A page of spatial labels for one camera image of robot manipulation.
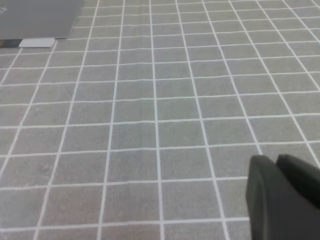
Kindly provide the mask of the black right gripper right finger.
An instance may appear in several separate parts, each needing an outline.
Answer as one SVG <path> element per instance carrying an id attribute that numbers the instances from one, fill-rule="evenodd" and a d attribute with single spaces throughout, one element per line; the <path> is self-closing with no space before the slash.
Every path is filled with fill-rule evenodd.
<path id="1" fill-rule="evenodd" d="M 290 154 L 280 154 L 276 165 L 293 188 L 319 209 L 320 169 Z"/>

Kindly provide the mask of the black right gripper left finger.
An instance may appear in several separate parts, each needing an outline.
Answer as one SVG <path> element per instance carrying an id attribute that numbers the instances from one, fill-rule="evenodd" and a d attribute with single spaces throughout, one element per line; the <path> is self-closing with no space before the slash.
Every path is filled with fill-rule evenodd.
<path id="1" fill-rule="evenodd" d="M 246 204 L 253 240 L 318 240 L 320 209 L 301 196 L 267 156 L 250 158 Z"/>

